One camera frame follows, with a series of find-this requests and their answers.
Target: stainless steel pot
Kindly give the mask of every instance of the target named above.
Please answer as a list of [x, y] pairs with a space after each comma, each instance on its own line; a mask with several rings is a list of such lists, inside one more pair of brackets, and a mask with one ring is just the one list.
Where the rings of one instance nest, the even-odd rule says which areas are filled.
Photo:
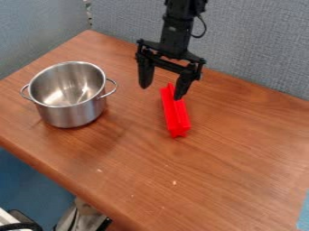
[[[105, 81], [115, 88], [105, 93]], [[30, 80], [20, 94], [32, 101], [43, 120], [63, 128], [87, 125], [105, 109], [105, 97], [117, 83], [105, 77], [91, 63], [69, 61], [44, 69]]]

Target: pot rim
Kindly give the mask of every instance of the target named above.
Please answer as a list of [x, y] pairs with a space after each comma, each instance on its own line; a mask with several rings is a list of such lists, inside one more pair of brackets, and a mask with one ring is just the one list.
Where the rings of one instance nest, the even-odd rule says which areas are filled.
[[[57, 66], [61, 66], [61, 65], [68, 65], [68, 64], [72, 64], [72, 63], [75, 63], [75, 64], [76, 64], [76, 63], [77, 63], [77, 64], [87, 64], [87, 65], [92, 66], [95, 69], [99, 70], [99, 72], [101, 73], [101, 78], [103, 78], [101, 87], [100, 87], [100, 89], [97, 90], [97, 92], [93, 94], [93, 96], [92, 96], [91, 98], [88, 98], [87, 100], [79, 102], [77, 104], [72, 104], [72, 105], [69, 105], [69, 106], [52, 106], [52, 105], [47, 105], [47, 104], [44, 104], [43, 102], [37, 101], [37, 100], [34, 99], [34, 97], [32, 96], [32, 94], [30, 94], [32, 82], [40, 77], [40, 75], [41, 75], [45, 71], [48, 71], [48, 70], [52, 69], [53, 67], [57, 67]], [[33, 103], [36, 103], [37, 105], [41, 105], [41, 106], [45, 106], [45, 107], [51, 107], [51, 108], [68, 108], [68, 107], [79, 106], [79, 105], [87, 103], [88, 101], [91, 101], [93, 98], [96, 98], [97, 95], [101, 93], [104, 87], [105, 87], [105, 74], [104, 74], [103, 70], [101, 70], [96, 65], [93, 65], [92, 63], [85, 62], [85, 61], [65, 61], [65, 62], [60, 62], [60, 63], [57, 63], [57, 64], [49, 66], [48, 68], [45, 68], [44, 70], [41, 70], [41, 71], [34, 75], [34, 77], [32, 78], [32, 80], [30, 80], [30, 82], [29, 82], [28, 93], [29, 93], [29, 96], [30, 96], [30, 100], [32, 100]]]

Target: table surface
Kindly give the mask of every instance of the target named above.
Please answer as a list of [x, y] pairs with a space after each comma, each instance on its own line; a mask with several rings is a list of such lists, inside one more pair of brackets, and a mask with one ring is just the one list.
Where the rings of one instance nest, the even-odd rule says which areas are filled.
[[[184, 97], [188, 136], [171, 139], [159, 88], [176, 75], [158, 69], [142, 90], [135, 50], [85, 31], [1, 80], [0, 144], [113, 219], [111, 230], [295, 230], [309, 102], [204, 69]], [[68, 60], [96, 64], [119, 88], [93, 123], [57, 129], [18, 90]]]

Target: red block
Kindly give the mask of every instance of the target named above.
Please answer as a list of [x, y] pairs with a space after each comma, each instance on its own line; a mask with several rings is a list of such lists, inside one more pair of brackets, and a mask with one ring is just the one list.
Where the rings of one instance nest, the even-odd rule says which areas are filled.
[[175, 88], [171, 83], [166, 88], [160, 88], [160, 97], [164, 108], [164, 116], [167, 120], [167, 130], [172, 138], [186, 136], [186, 132], [191, 128], [184, 100], [174, 100]]

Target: pot handle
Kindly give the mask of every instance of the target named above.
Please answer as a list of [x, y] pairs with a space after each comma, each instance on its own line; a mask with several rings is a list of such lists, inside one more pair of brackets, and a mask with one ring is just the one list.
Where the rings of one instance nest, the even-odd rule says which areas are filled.
[[20, 90], [18, 93], [20, 93], [20, 95], [21, 95], [25, 99], [28, 99], [28, 100], [32, 102], [32, 99], [24, 95], [24, 90], [25, 90], [25, 88], [28, 88], [28, 87], [29, 87], [29, 84], [26, 84], [26, 85], [22, 87], [22, 89]]
[[117, 89], [117, 83], [112, 79], [109, 79], [109, 78], [105, 78], [105, 80], [109, 81], [109, 82], [112, 82], [112, 84], [115, 85], [115, 87], [113, 87], [113, 89], [108, 93], [105, 93], [104, 95], [99, 96], [97, 99], [109, 96], [112, 93], [115, 93], [115, 91]]

